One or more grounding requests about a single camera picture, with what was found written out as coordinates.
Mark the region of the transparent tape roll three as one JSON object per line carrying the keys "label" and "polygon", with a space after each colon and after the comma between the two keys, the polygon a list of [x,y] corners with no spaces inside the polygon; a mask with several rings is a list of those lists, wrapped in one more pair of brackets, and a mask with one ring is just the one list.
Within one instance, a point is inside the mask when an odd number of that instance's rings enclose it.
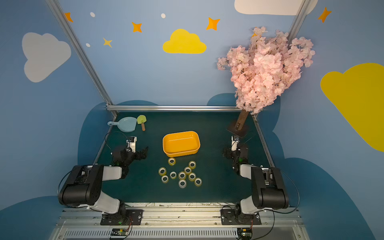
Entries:
{"label": "transparent tape roll three", "polygon": [[195,161],[190,161],[189,162],[189,168],[191,168],[192,170],[196,168],[196,162]]}

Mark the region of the transparent tape roll one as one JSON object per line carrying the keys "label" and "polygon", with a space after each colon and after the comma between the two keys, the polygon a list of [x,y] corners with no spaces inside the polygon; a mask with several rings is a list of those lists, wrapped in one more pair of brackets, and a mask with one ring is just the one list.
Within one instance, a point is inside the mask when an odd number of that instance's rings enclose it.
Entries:
{"label": "transparent tape roll one", "polygon": [[202,179],[201,179],[201,178],[196,178],[196,179],[195,179],[195,185],[196,185],[197,187],[200,187],[200,186],[202,185]]}

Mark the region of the transparent tape roll two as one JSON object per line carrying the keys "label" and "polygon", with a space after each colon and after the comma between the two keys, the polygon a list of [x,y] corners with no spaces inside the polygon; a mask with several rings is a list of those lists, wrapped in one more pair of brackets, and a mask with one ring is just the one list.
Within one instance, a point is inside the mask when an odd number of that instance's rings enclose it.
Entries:
{"label": "transparent tape roll two", "polygon": [[189,176],[188,176],[188,178],[189,178],[189,180],[190,180],[191,182],[194,182],[195,179],[196,179],[196,174],[195,174],[195,173],[190,173]]}

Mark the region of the transparent tape roll four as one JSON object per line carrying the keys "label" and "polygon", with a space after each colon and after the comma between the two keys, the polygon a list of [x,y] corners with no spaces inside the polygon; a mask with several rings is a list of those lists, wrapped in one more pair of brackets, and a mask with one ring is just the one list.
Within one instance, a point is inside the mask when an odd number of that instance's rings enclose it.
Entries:
{"label": "transparent tape roll four", "polygon": [[190,167],[185,167],[184,172],[189,175],[192,173],[192,169]]}

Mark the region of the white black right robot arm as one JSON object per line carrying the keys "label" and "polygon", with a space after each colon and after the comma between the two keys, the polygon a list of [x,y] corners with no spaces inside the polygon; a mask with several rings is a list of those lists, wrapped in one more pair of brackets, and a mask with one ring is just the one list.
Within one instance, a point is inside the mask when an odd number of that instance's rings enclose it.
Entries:
{"label": "white black right robot arm", "polygon": [[262,210],[279,210],[289,207],[289,195],[278,168],[264,168],[249,164],[248,147],[223,149],[223,156],[232,161],[237,175],[251,181],[251,195],[240,201],[240,211],[254,215]]}

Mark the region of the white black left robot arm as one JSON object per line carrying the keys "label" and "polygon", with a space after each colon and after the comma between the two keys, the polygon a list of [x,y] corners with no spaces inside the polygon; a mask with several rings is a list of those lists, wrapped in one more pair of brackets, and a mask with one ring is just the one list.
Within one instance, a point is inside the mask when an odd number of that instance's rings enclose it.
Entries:
{"label": "white black left robot arm", "polygon": [[76,165],[67,174],[64,184],[59,184],[58,200],[61,205],[69,208],[87,207],[104,214],[114,215],[125,213],[124,203],[102,191],[106,181],[125,179],[130,164],[144,160],[148,155],[148,147],[134,152],[126,147],[113,152],[110,166]]}

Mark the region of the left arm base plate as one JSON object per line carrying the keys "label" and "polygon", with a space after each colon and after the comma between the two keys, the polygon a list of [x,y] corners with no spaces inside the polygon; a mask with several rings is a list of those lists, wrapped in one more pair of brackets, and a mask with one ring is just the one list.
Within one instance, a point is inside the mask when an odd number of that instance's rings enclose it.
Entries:
{"label": "left arm base plate", "polygon": [[122,213],[103,214],[100,222],[101,226],[139,226],[142,222],[144,210],[133,209],[125,210]]}

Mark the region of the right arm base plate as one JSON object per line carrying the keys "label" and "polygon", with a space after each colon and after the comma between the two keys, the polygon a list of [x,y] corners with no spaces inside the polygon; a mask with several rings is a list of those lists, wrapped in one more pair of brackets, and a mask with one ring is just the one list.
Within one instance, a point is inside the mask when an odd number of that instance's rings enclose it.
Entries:
{"label": "right arm base plate", "polygon": [[259,214],[246,215],[234,209],[221,209],[222,225],[261,225]]}

